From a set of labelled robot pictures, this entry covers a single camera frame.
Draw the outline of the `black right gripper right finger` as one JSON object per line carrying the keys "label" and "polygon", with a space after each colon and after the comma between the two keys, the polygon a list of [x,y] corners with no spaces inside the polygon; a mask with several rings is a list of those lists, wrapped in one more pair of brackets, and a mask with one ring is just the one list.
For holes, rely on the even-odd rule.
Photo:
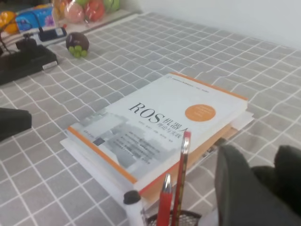
{"label": "black right gripper right finger", "polygon": [[250,167],[238,149],[221,146],[215,192],[221,226],[299,226],[301,152],[281,145],[273,167]]}

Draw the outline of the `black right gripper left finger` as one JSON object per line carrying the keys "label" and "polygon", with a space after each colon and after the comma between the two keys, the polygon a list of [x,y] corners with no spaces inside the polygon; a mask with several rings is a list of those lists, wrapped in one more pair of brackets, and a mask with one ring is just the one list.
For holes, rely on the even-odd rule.
{"label": "black right gripper left finger", "polygon": [[0,140],[3,141],[13,135],[32,127],[32,115],[27,110],[1,108],[0,109]]}

